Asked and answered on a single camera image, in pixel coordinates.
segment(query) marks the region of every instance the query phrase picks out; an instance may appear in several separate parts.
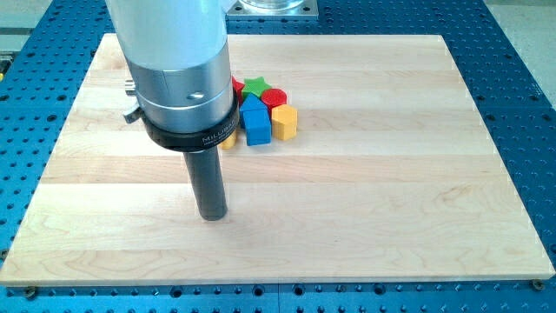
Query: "wooden cutting board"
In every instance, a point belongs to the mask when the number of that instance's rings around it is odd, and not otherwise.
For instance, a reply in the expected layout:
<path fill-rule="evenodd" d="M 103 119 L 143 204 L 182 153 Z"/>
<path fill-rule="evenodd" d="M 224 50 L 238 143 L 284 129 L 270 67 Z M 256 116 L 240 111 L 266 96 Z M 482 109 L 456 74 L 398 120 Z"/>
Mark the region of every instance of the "wooden cutting board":
<path fill-rule="evenodd" d="M 104 37 L 0 280 L 24 285 L 548 278 L 553 266 L 437 36 L 230 36 L 238 78 L 298 137 L 221 151 L 229 213 L 198 215 L 182 156 L 121 113 Z"/>

